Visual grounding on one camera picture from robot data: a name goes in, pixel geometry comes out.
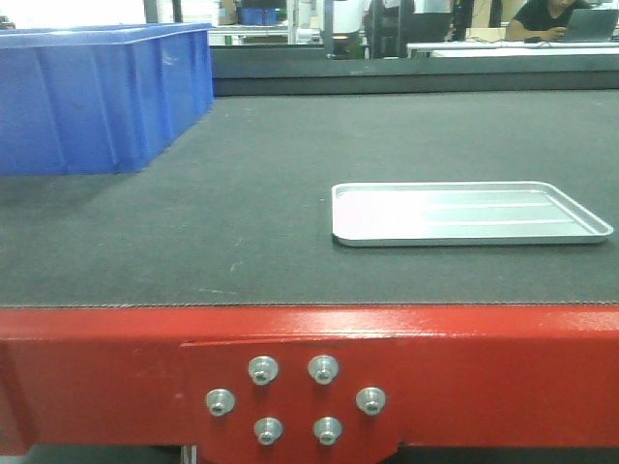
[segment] desk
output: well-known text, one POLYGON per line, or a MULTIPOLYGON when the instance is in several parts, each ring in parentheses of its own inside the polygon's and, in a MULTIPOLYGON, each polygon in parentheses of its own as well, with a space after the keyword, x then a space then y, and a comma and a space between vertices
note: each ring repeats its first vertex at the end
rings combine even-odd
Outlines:
POLYGON ((437 42, 437 43, 407 43, 408 57, 416 53, 430 53, 434 50, 489 50, 497 48, 527 48, 527 49, 568 49, 581 48, 601 49, 619 47, 619 42, 591 42, 591 43, 524 43, 524 42, 437 42))
POLYGON ((619 46, 609 48, 482 48, 465 50, 434 50, 432 57, 474 58, 489 56, 554 56, 554 55, 617 55, 619 46))

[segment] conveyor belt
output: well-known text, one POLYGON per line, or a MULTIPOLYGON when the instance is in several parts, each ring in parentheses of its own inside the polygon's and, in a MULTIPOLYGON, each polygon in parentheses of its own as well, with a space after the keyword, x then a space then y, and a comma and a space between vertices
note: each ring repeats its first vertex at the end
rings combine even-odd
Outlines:
POLYGON ((617 303, 616 234, 348 248, 330 188, 544 181, 617 227, 618 108, 618 91, 218 99, 143 172, 0 178, 0 305, 617 303))

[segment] aluminum tray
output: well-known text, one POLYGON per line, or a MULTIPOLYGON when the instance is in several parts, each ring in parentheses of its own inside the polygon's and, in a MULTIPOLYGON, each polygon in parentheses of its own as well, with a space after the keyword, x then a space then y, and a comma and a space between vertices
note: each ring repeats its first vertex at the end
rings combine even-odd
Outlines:
POLYGON ((351 247, 592 244, 613 229, 541 182, 339 184, 333 235, 351 247))

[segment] plastic bin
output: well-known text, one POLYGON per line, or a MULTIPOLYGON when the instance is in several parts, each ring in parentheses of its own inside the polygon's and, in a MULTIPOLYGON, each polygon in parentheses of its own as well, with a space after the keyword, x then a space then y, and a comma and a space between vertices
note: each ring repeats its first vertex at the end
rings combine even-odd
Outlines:
POLYGON ((272 26, 277 23, 275 8, 240 8, 239 22, 252 26, 272 26))
POLYGON ((0 174, 143 168, 213 103, 209 28, 0 31, 0 174))

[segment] laptop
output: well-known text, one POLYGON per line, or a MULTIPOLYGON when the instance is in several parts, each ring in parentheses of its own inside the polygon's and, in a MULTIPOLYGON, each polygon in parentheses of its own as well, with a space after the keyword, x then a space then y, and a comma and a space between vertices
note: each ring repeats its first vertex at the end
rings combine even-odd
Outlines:
POLYGON ((559 42, 607 42, 618 18, 619 10, 576 9, 559 42))

